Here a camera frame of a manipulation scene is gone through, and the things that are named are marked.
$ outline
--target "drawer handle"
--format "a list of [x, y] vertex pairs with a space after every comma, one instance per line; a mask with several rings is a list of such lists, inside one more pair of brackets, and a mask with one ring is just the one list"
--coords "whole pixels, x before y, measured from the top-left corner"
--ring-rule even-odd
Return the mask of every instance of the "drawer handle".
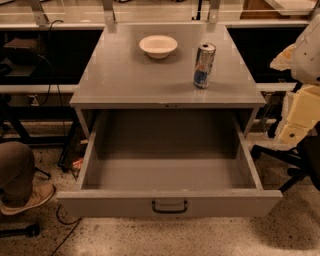
[[158, 214], [182, 214], [188, 210], [188, 202], [186, 200], [183, 201], [183, 209], [181, 210], [158, 210], [156, 208], [156, 202], [152, 201], [152, 210]]

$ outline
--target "white bowl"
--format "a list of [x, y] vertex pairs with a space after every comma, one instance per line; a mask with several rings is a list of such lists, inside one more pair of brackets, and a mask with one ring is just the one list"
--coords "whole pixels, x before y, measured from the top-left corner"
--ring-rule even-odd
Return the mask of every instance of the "white bowl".
[[155, 35], [143, 38], [139, 46], [151, 58], [163, 59], [177, 48], [178, 43], [172, 37]]

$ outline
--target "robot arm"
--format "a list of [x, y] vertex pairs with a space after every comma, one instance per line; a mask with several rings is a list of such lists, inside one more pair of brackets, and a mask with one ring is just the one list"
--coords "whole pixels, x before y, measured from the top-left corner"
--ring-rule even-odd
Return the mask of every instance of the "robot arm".
[[295, 147], [320, 121], [320, 15], [270, 66], [291, 69], [292, 77], [304, 84], [297, 93], [287, 93], [276, 130], [280, 144]]
[[317, 15], [295, 42], [291, 76], [303, 84], [320, 85], [320, 15]]

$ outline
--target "gray cabinet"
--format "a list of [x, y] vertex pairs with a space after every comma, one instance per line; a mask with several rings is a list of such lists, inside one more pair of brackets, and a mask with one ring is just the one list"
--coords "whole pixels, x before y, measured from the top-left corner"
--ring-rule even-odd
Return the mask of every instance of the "gray cabinet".
[[[178, 49], [155, 61], [138, 43], [160, 33]], [[204, 40], [217, 54], [199, 90]], [[71, 105], [89, 139], [77, 187], [58, 192], [73, 215], [264, 216], [282, 197], [263, 189], [251, 159], [245, 136], [264, 99], [222, 24], [104, 31]]]

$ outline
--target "cabinet top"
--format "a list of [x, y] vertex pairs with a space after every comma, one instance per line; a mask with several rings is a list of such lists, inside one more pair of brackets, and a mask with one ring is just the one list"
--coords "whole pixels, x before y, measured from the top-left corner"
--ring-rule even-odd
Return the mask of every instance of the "cabinet top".
[[[162, 60], [139, 48], [142, 38], [166, 35], [177, 49]], [[193, 85], [200, 43], [216, 46], [207, 89]], [[264, 99], [223, 24], [117, 24], [106, 27], [71, 104], [82, 108], [255, 107]]]

